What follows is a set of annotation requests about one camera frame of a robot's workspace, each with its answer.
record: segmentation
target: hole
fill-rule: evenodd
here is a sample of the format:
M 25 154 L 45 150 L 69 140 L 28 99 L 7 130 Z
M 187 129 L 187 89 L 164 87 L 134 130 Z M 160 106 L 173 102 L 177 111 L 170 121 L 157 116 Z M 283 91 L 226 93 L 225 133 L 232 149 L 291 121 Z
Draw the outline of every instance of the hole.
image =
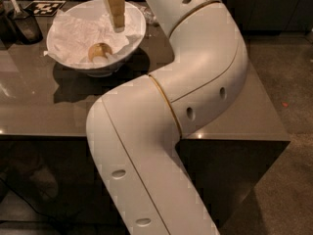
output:
M 222 88 L 219 90 L 219 95 L 220 95 L 221 99 L 226 99 L 226 98 L 227 98 L 226 90 L 225 90 L 224 87 L 222 87 Z
M 183 4 L 189 4 L 192 0 L 183 0 Z
M 122 178 L 123 176 L 125 176 L 126 174 L 126 170 L 124 169 L 119 169 L 119 170 L 116 170 L 115 172 L 112 173 L 112 177 L 114 179 L 120 179 Z
M 195 120 L 195 118 L 196 118 L 194 110 L 192 108 L 190 108 L 190 107 L 187 108 L 187 117 L 190 120 Z
M 145 227 L 151 224 L 151 220 L 149 218 L 141 218 L 136 221 L 136 224 L 140 227 Z

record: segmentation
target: gray countertop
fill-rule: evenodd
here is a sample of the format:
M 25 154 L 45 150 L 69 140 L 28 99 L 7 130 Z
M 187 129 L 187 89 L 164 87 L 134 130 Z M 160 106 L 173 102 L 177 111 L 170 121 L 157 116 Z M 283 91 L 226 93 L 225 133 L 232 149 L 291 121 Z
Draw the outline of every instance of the gray countertop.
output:
M 63 10 L 75 3 L 67 2 Z M 44 39 L 32 45 L 0 42 L 0 133 L 2 135 L 84 137 L 92 104 L 125 81 L 173 60 L 160 27 L 149 26 L 133 57 L 115 74 L 95 78 L 44 56 L 52 17 L 37 18 Z M 236 102 L 190 139 L 289 140 L 252 65 Z

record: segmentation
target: white bowl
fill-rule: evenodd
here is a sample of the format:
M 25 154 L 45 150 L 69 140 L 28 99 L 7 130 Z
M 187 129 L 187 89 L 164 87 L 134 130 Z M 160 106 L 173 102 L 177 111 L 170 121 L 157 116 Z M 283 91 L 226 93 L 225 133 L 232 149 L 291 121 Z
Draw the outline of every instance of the white bowl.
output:
M 86 20 L 86 21 L 96 21 L 103 15 L 102 19 L 110 20 L 110 17 L 107 17 L 108 10 L 105 6 L 104 0 L 91 0 L 82 4 L 79 4 L 68 11 L 66 15 L 70 15 L 77 19 Z M 133 6 L 130 3 L 125 2 L 125 18 L 131 19 L 135 25 L 132 25 L 133 35 L 136 35 L 134 39 L 129 39 L 129 44 L 125 45 L 121 51 L 118 52 L 118 55 L 115 56 L 114 60 L 108 60 L 106 63 L 67 63 L 67 61 L 58 57 L 55 58 L 57 62 L 62 64 L 65 67 L 74 69 L 76 71 L 84 72 L 90 76 L 108 76 L 111 75 L 114 71 L 117 71 L 131 56 L 131 54 L 138 48 L 139 44 L 143 40 L 146 33 L 146 21 L 143 14 L 139 9 Z M 125 24 L 125 29 L 123 32 L 116 34 L 127 34 L 127 28 L 129 26 Z M 48 54 L 52 52 L 54 46 L 56 31 L 55 24 L 53 23 L 49 29 L 47 35 L 47 49 Z

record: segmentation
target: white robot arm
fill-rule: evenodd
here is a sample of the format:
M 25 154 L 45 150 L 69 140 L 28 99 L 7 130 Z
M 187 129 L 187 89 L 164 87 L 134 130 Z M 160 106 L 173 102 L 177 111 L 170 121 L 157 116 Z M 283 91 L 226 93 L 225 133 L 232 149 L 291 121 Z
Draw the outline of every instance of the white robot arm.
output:
M 215 235 L 175 145 L 234 102 L 246 79 L 245 43 L 220 0 L 146 1 L 174 62 L 94 104 L 90 150 L 131 234 Z

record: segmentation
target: tiled floor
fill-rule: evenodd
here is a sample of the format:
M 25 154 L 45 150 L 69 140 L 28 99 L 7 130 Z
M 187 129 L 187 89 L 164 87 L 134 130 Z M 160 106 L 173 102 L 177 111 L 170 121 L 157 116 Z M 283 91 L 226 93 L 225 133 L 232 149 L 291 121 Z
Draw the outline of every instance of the tiled floor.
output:
M 313 45 L 301 34 L 246 36 L 246 43 L 291 143 L 220 228 L 221 234 L 313 234 Z M 60 183 L 58 200 L 43 203 L 29 185 L 15 178 L 10 182 L 38 212 L 58 221 L 34 213 L 9 191 L 0 203 L 0 234 L 127 234 L 94 172 L 86 143 L 47 142 L 38 145 Z

